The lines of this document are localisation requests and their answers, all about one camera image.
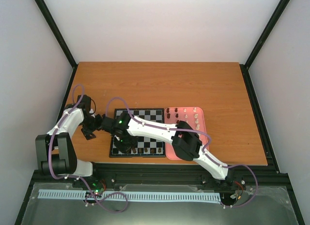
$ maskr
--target gray floor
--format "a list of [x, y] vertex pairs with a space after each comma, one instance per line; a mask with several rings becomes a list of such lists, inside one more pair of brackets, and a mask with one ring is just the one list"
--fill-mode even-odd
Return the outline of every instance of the gray floor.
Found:
[[[77, 200], [37, 199], [37, 186], [27, 207], [23, 224], [31, 225], [295, 225], [292, 206], [284, 188], [260, 188], [258, 196], [238, 209], [223, 209], [208, 203], [131, 202], [128, 209], [111, 214], [99, 206], [88, 206]], [[121, 209], [124, 202], [105, 202], [111, 209]]]

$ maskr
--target robotic arm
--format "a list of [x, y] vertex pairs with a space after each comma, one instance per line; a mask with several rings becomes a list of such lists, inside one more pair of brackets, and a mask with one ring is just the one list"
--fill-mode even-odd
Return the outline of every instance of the robotic arm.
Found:
[[[73, 104], [67, 105], [63, 116]], [[78, 126], [82, 125], [82, 132], [87, 140], [95, 138], [95, 130], [104, 130], [114, 137], [115, 146], [123, 153], [126, 153], [138, 141], [137, 136], [146, 136], [164, 141], [173, 146], [175, 154], [182, 160], [195, 161], [211, 173], [213, 178], [225, 180], [228, 175], [228, 169], [223, 166], [227, 164], [218, 160], [208, 150], [208, 153], [216, 163], [207, 158], [202, 151], [202, 142], [199, 136], [193, 132], [176, 131], [175, 129], [192, 128], [184, 121], [178, 124], [156, 123], [143, 120], [134, 116], [132, 119], [128, 113], [123, 112], [117, 119], [106, 117], [106, 115], [94, 115], [90, 113], [91, 98], [84, 95], [82, 101], [66, 118], [64, 123], [56, 126], [45, 135], [39, 135], [36, 138], [36, 152], [38, 169], [44, 175], [49, 175], [48, 148], [51, 136], [56, 128], [58, 131], [53, 142], [53, 150], [59, 153], [52, 154], [51, 162], [55, 174], [72, 174], [86, 177], [93, 174], [93, 164], [77, 159], [71, 137]]]

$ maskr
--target black metal frame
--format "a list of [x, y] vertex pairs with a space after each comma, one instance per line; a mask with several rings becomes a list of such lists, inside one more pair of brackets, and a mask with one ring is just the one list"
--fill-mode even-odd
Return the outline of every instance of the black metal frame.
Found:
[[[57, 25], [52, 18], [46, 4], [43, 0], [35, 0], [38, 7], [40, 8], [43, 16], [45, 17], [47, 23], [49, 24], [51, 30], [53, 31], [57, 41], [62, 47], [63, 52], [68, 58], [71, 66], [73, 67], [73, 72], [67, 87], [65, 97], [62, 102], [61, 110], [58, 119], [62, 115], [62, 111], [66, 104], [75, 73], [77, 71], [77, 64], [74, 61], [73, 56], [69, 48], [67, 47]], [[269, 22], [267, 23], [265, 29], [263, 30], [259, 40], [257, 41], [254, 49], [252, 50], [247, 62], [240, 65], [241, 73], [248, 91], [248, 97], [252, 106], [256, 124], [259, 130], [259, 134], [262, 140], [263, 148], [266, 154], [268, 166], [251, 166], [254, 171], [258, 182], [260, 185], [265, 186], [285, 186], [288, 190], [289, 197], [293, 209], [295, 211], [297, 220], [299, 224], [305, 224], [303, 217], [301, 215], [290, 179], [287, 174], [279, 173], [279, 167], [277, 160], [269, 139], [269, 135], [264, 123], [264, 119], [259, 107], [259, 103], [256, 98], [255, 90], [249, 75], [249, 68], [254, 62], [256, 56], [267, 40], [269, 34], [274, 28], [276, 22], [280, 18], [282, 12], [284, 11], [286, 5], [290, 0], [280, 0], [274, 13], [272, 14]], [[237, 178], [242, 178], [248, 185], [254, 185], [253, 176], [249, 173], [247, 169], [243, 167], [236, 167], [234, 174]], [[96, 179], [105, 179], [108, 188], [119, 189], [119, 186], [124, 186], [126, 184], [181, 184], [181, 185], [196, 185], [198, 188], [204, 190], [214, 190], [216, 192], [224, 193], [227, 190], [219, 188], [215, 184], [214, 179], [211, 175], [205, 171], [199, 165], [126, 165], [126, 164], [96, 164], [95, 176], [87, 178], [89, 183], [94, 182]], [[37, 170], [34, 171], [33, 177], [29, 184], [29, 188], [25, 195], [24, 202], [21, 206], [20, 212], [18, 214], [16, 225], [21, 224], [22, 218], [24, 216], [27, 203], [32, 191], [32, 187], [36, 182], [55, 182], [51, 176], [41, 176]], [[66, 182], [72, 182], [76, 187], [83, 187], [79, 181], [74, 181], [72, 179], [66, 180]]]

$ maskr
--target table top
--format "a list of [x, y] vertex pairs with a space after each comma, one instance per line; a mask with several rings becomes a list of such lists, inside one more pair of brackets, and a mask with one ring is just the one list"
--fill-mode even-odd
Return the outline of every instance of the table top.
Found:
[[[130, 108], [197, 106], [203, 109], [212, 137], [210, 151], [228, 164], [267, 165], [247, 90], [237, 62], [80, 62], [72, 88], [85, 87], [94, 99], [96, 113], [104, 114], [107, 102], [124, 98]], [[75, 100], [81, 89], [77, 88]], [[111, 103], [108, 116], [121, 101]], [[111, 136], [95, 131], [86, 140], [80, 129], [72, 137], [77, 157], [99, 163], [196, 164], [164, 157], [109, 158]]]

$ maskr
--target wooden table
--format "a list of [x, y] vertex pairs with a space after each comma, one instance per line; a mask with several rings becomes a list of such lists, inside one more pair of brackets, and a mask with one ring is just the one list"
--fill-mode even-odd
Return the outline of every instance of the wooden table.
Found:
[[[228, 164], [267, 165], [239, 63], [230, 62], [80, 62], [72, 84], [83, 84], [104, 114], [114, 96], [131, 108], [199, 106], [203, 109], [210, 151]], [[67, 103], [72, 103], [72, 91]], [[81, 93], [76, 90], [75, 98]], [[114, 101], [108, 111], [124, 108]], [[109, 158], [108, 133], [87, 141], [80, 129], [72, 142], [77, 157], [101, 163], [195, 164], [168, 158]]]

